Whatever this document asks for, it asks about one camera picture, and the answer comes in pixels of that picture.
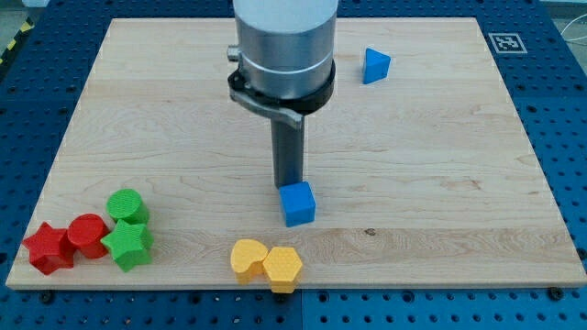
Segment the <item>blue pegboard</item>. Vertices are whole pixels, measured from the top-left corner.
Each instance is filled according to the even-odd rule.
[[[0,83],[5,279],[112,17],[232,17],[230,0],[52,0]],[[343,0],[340,17],[476,17],[578,250],[587,248],[587,78],[537,0]],[[496,49],[516,34],[525,52]],[[14,292],[0,329],[587,328],[587,290]]]

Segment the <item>red star-shaped block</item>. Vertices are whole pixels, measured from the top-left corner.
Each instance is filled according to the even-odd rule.
[[[28,248],[28,262],[45,275],[73,267],[75,247],[67,238],[67,229],[53,229],[44,222],[35,235],[22,243]]]

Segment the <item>wooden board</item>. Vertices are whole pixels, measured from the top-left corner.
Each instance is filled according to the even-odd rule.
[[[269,121],[228,98],[234,21],[113,20],[27,236],[42,221],[104,215],[109,194],[132,187],[151,210],[153,264],[123,273],[77,256],[43,276],[21,248],[7,285],[268,288],[237,285],[228,256],[242,237],[296,247],[301,288],[583,285],[476,21],[340,19],[337,29],[335,94],[306,121],[316,221],[285,228]],[[368,46],[393,65],[386,81],[362,85]]]

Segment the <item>blue block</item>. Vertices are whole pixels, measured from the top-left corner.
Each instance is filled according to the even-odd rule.
[[[387,77],[392,58],[377,50],[367,48],[363,63],[363,83],[373,83]]]
[[[316,202],[308,182],[283,186],[279,189],[279,195],[282,197],[286,226],[298,226],[314,221]]]

